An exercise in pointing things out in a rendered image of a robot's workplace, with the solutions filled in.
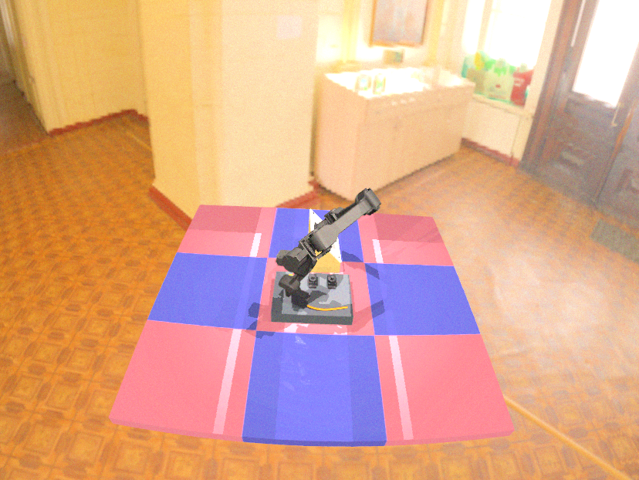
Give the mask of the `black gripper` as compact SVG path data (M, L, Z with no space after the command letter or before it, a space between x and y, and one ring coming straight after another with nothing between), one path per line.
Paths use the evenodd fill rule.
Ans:
M313 270L316 263L317 259L315 261L305 262L296 272L293 272L293 276L284 275L279 280L279 286L285 289L286 296L289 297L297 291L300 287L300 282Z

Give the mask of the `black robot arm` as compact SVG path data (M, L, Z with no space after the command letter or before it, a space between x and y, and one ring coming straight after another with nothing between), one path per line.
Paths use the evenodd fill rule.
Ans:
M334 208L324 215L320 223L314 223L314 230L298 241L298 247L280 250L275 263L288 272L296 272L305 262L321 259L332 248L341 232L363 215L379 211L381 202L371 188L363 189L356 201L346 208ZM308 237L309 236L309 237ZM321 252L316 256L315 251Z

